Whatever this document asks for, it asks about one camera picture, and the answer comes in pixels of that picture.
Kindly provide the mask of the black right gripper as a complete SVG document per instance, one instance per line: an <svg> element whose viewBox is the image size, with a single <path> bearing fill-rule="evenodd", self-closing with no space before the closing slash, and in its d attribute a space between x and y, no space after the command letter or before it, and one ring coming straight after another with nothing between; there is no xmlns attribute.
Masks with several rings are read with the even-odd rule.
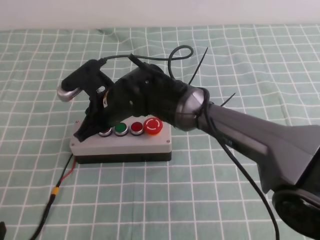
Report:
<svg viewBox="0 0 320 240"><path fill-rule="evenodd" d="M158 116L160 68L137 67L115 83L109 78L90 79L84 90L89 96L86 117L73 136L82 143L129 117Z"/></svg>

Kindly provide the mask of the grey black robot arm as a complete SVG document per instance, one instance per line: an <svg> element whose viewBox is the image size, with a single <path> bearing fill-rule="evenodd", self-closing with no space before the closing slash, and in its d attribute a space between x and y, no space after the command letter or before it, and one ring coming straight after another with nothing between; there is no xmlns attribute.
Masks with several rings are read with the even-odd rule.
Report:
<svg viewBox="0 0 320 240"><path fill-rule="evenodd" d="M183 131L199 129L256 162L262 191L273 191L278 216L296 232L320 237L320 127L285 126L209 101L204 88L174 80L155 65L112 82L86 67L64 80L89 95L75 136L84 141L131 117L152 115Z"/></svg>

